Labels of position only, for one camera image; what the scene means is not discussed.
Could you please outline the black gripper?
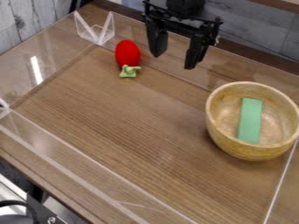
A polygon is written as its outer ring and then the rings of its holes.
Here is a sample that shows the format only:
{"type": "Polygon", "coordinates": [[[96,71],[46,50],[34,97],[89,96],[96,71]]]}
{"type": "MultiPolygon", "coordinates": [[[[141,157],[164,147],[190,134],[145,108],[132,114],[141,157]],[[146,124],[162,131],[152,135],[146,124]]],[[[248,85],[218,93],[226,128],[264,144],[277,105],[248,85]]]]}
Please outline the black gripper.
{"type": "Polygon", "coordinates": [[[222,18],[208,11],[205,0],[144,0],[145,33],[150,54],[157,58],[166,50],[169,31],[190,36],[184,68],[202,61],[208,46],[218,42],[222,18]]]}

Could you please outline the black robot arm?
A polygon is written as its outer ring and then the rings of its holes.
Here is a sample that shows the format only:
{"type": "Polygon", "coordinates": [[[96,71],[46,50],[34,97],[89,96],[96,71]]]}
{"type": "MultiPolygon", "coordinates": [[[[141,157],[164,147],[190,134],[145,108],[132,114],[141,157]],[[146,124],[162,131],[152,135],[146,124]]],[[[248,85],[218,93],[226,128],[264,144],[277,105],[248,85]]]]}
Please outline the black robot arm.
{"type": "Polygon", "coordinates": [[[150,54],[157,58],[168,48],[168,32],[189,38],[184,68],[192,70],[208,48],[218,42],[222,19],[204,11],[205,0],[165,0],[165,6],[144,0],[144,26],[150,54]]]}

